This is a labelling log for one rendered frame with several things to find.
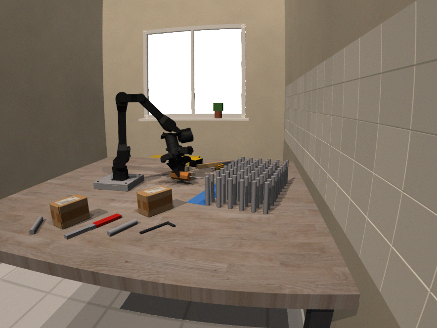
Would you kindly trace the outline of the brown cardboard box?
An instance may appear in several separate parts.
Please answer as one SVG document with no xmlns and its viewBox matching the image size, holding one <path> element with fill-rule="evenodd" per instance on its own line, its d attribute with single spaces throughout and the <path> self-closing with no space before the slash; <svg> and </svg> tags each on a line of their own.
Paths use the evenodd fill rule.
<svg viewBox="0 0 437 328">
<path fill-rule="evenodd" d="M 76 194 L 49 203 L 53 225 L 66 229 L 90 218 L 87 197 Z"/>
<path fill-rule="evenodd" d="M 172 189 L 157 186 L 137 192 L 138 213 L 151 217 L 173 208 Z"/>
</svg>

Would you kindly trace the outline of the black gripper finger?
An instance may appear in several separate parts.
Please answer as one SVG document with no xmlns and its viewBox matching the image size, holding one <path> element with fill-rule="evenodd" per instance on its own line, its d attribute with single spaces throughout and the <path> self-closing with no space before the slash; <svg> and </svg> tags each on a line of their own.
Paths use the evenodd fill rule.
<svg viewBox="0 0 437 328">
<path fill-rule="evenodd" d="M 185 171 L 185 165 L 188 161 L 183 161 L 181 163 L 178 164 L 179 166 L 179 171 Z"/>
<path fill-rule="evenodd" d="M 172 171 L 176 174 L 177 177 L 180 176 L 179 167 L 178 167 L 179 161 L 180 160 L 174 160 L 167 163 L 167 165 L 172 169 Z"/>
</svg>

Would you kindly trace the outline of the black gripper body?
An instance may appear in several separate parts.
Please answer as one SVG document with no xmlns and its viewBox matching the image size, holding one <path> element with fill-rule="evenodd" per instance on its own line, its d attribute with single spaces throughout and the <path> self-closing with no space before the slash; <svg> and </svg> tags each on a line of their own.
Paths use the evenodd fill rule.
<svg viewBox="0 0 437 328">
<path fill-rule="evenodd" d="M 183 161 L 191 162 L 191 157 L 189 157 L 189 156 L 183 156 L 183 154 L 175 155 L 176 145 L 178 145 L 180 147 L 180 145 L 178 143 L 172 143 L 172 144 L 169 144 L 167 146 L 166 151 L 168 151 L 168 153 L 165 155 L 162 155 L 160 158 L 162 163 L 165 163 L 167 160 L 169 160 L 169 162 L 174 161 L 174 160 L 180 160 L 179 163 L 181 163 Z"/>
</svg>

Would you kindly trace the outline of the red and grey bar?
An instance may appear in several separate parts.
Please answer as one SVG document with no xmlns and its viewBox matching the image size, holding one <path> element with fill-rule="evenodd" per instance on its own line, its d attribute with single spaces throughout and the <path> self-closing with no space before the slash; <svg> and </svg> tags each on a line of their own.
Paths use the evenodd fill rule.
<svg viewBox="0 0 437 328">
<path fill-rule="evenodd" d="M 117 219 L 120 219 L 120 218 L 122 218 L 122 216 L 120 215 L 120 214 L 114 214 L 114 215 L 111 215 L 111 216 L 109 216 L 109 217 L 106 217 L 106 218 L 104 218 L 104 219 L 101 219 L 101 220 L 98 220 L 98 221 L 96 221 L 96 222 L 94 222 L 94 223 L 91 223 L 91 224 L 88 224 L 88 225 L 86 225 L 85 227 L 82 227 L 82 228 L 79 228 L 79 229 L 77 229 L 77 230 L 74 230 L 74 231 L 72 231 L 72 232 L 69 232 L 69 233 L 67 233 L 67 234 L 64 234 L 64 238 L 66 238 L 66 239 L 70 239 L 70 238 L 72 238 L 72 237 L 75 237 L 75 236 L 77 236 L 77 235 L 80 235 L 80 234 L 82 234 L 82 233 L 85 233 L 85 232 L 87 232 L 87 231 L 91 231 L 91 230 L 93 230 L 93 229 L 96 229 L 96 228 L 98 228 L 98 227 L 100 227 L 100 226 L 103 226 L 103 225 L 105 225 L 105 224 L 108 224 L 108 223 L 110 223 L 110 222 L 112 222 L 112 221 L 115 221 L 115 220 L 117 220 Z"/>
</svg>

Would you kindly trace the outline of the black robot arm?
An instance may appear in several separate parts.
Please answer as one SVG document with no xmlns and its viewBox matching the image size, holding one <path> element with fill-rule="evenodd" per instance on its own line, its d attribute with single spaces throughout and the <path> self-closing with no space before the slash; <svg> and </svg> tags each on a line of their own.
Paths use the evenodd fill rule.
<svg viewBox="0 0 437 328">
<path fill-rule="evenodd" d="M 125 92 L 119 92 L 116 95 L 116 105 L 118 110 L 118 149 L 117 156 L 113 160 L 113 179 L 115 181 L 124 181 L 129 178 L 128 169 L 126 163 L 129 161 L 131 155 L 130 146 L 127 147 L 127 137 L 126 137 L 126 110 L 128 102 L 139 102 L 147 111 L 149 111 L 157 121 L 162 125 L 162 128 L 170 133 L 164 133 L 161 135 L 161 139 L 165 138 L 166 145 L 172 143 L 187 143 L 193 141 L 193 134 L 191 128 L 179 129 L 176 126 L 175 121 L 164 115 L 159 109 L 157 109 L 144 94 L 126 94 Z M 172 131 L 176 133 L 171 133 Z M 193 148 L 191 146 L 187 147 L 175 147 L 175 154 L 192 154 Z"/>
</svg>

